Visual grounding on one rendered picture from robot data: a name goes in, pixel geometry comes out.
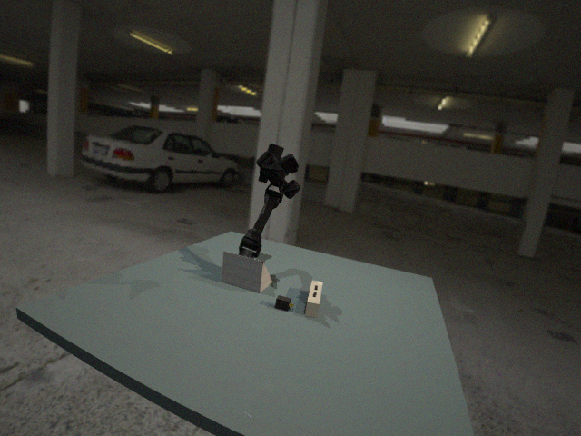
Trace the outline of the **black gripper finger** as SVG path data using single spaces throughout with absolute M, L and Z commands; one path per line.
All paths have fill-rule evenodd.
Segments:
M 290 185 L 290 187 L 285 191 L 285 194 L 288 197 L 291 197 L 298 189 L 300 185 L 296 182 L 296 180 Z
M 261 164 L 261 167 L 265 172 L 278 172 L 282 167 L 277 162 L 278 158 L 272 154 Z

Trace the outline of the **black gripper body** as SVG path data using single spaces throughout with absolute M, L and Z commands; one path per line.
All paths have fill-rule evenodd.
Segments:
M 263 170 L 263 168 L 261 167 L 261 164 L 262 164 L 262 163 L 263 163 L 263 162 L 264 162 L 264 161 L 265 161 L 265 160 L 266 160 L 266 159 L 267 159 L 267 158 L 268 158 L 270 155 L 272 155 L 272 152 L 269 152 L 269 151 L 267 151 L 267 152 L 265 152 L 265 153 L 264 153 L 264 154 L 263 154 L 263 155 L 262 155 L 262 156 L 261 156 L 259 159 L 257 159 L 257 161 L 256 161 L 256 164 L 257 164 L 257 165 L 258 165 L 258 166 L 259 166 L 259 167 L 260 167 L 262 170 Z M 264 170 L 263 170 L 263 171 L 264 171 Z M 287 198 L 289 198 L 289 199 L 291 199 L 291 198 L 292 198 L 292 197 L 293 197 L 293 196 L 294 196 L 294 195 L 295 195 L 295 194 L 296 194 L 296 193 L 297 193 L 297 192 L 300 190 L 300 187 L 299 187 L 299 189 L 298 189 L 298 190 L 297 190 L 297 191 L 296 191 L 296 192 L 295 192 L 295 193 L 294 193 L 294 194 L 293 194 L 291 197 L 288 197 L 288 196 L 285 194 L 285 191 L 286 191 L 286 190 L 287 190 L 287 189 L 288 189 L 288 188 L 291 186 L 291 184 L 292 184 L 292 183 L 293 183 L 295 180 L 291 180 L 289 183 L 287 183 L 287 182 L 286 182 L 286 180 L 284 179 L 287 173 L 286 173 L 286 172 L 283 170 L 283 168 L 282 168 L 280 171 L 278 171 L 278 172 L 265 172 L 265 171 L 264 171 L 264 173 L 263 173 L 263 174 L 265 175 L 265 177 L 266 177 L 266 178 L 267 178 L 267 179 L 268 179 L 268 180 L 269 180 L 271 183 L 275 183 L 276 185 L 279 183 L 279 184 L 280 184 L 280 185 L 283 187 L 283 189 L 282 189 L 282 192 L 283 192 L 283 194 L 284 194 L 284 195 L 285 195 Z M 285 186 L 284 184 L 285 184 L 286 186 Z

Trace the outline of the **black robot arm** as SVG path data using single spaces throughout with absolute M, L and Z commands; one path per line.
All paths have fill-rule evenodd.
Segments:
M 299 165 L 298 165 L 294 155 L 287 154 L 286 156 L 281 158 L 283 150 L 284 150 L 284 148 L 279 147 L 278 145 L 275 145 L 275 144 L 270 144 L 269 148 L 268 148 L 268 151 L 272 152 L 272 154 L 278 158 L 277 163 L 287 173 L 286 176 L 289 173 L 298 172 Z M 268 179 L 265 177 L 265 175 L 263 173 L 264 173 L 264 171 L 260 168 L 259 181 L 267 183 Z M 273 191 L 271 189 L 269 190 L 269 188 L 272 185 L 279 187 L 280 192 L 276 192 L 276 191 Z M 281 203 L 281 201 L 282 201 L 282 197 L 283 197 L 282 189 L 283 189 L 283 187 L 279 183 L 277 185 L 275 183 L 271 183 L 268 185 L 268 187 L 265 190 L 265 194 L 264 194 L 264 203 L 265 204 L 261 210 L 261 213 L 260 213 L 254 227 L 252 229 L 249 229 L 247 231 L 247 233 L 245 234 L 245 236 L 242 237 L 241 243 L 239 246 L 238 255 L 252 258 L 252 259 L 257 258 L 259 256 L 260 251 L 261 251 L 261 233 L 264 229 L 266 222 L 268 221 L 268 219 L 271 215 L 271 211 L 274 208 L 278 207 L 279 203 Z M 242 247 L 248 248 L 252 251 L 247 250 L 247 249 L 242 248 Z M 256 253 L 253 251 L 255 251 Z

